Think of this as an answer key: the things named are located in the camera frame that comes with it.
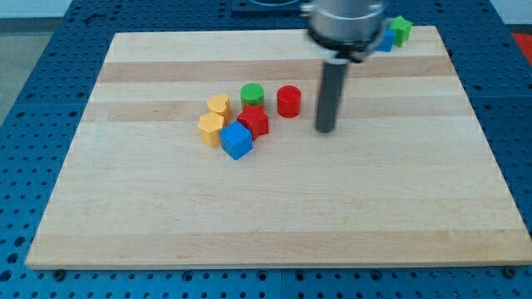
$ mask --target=blue block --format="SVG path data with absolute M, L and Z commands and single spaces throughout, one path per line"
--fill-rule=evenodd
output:
M 240 159 L 253 148 L 251 132 L 238 121 L 226 126 L 219 132 L 222 149 L 233 159 Z
M 393 42 L 395 40 L 396 34 L 388 28 L 384 32 L 384 38 L 382 39 L 381 45 L 377 48 L 377 51 L 392 51 Z

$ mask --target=block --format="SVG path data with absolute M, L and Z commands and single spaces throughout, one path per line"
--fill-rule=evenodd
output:
M 222 149 L 237 160 L 253 148 L 251 132 L 238 121 L 226 126 L 219 132 Z
M 224 128 L 224 117 L 214 112 L 209 112 L 199 118 L 199 135 L 201 140 L 209 146 L 220 144 L 219 132 Z
M 214 112 L 224 117 L 224 125 L 229 123 L 231 118 L 231 104 L 229 101 L 229 95 L 219 94 L 211 97 L 207 100 L 207 108 L 210 112 Z
M 412 22 L 407 21 L 404 17 L 399 16 L 393 19 L 390 29 L 396 34 L 396 40 L 393 42 L 398 47 L 403 47 L 410 37 Z
M 260 84 L 248 83 L 240 89 L 240 100 L 244 105 L 264 105 L 264 89 Z
M 264 105 L 244 105 L 237 121 L 251 131 L 253 140 L 269 132 L 268 116 L 264 113 Z
M 387 29 L 384 32 L 384 38 L 381 45 L 377 48 L 377 51 L 392 51 L 393 42 L 396 40 L 396 33 L 392 29 Z
M 283 86 L 277 91 L 277 112 L 293 118 L 301 112 L 301 91 L 296 86 Z

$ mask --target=wood grain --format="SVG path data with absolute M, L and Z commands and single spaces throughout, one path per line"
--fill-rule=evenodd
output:
M 350 68 L 330 135 L 313 128 L 320 61 L 304 40 L 292 30 L 117 34 L 27 265 L 532 262 L 530 236 L 434 27 L 414 27 L 406 47 Z M 234 161 L 201 142 L 197 121 L 219 93 L 237 115 L 249 81 L 264 86 L 270 134 Z M 296 119 L 275 110 L 287 84 L 303 92 Z

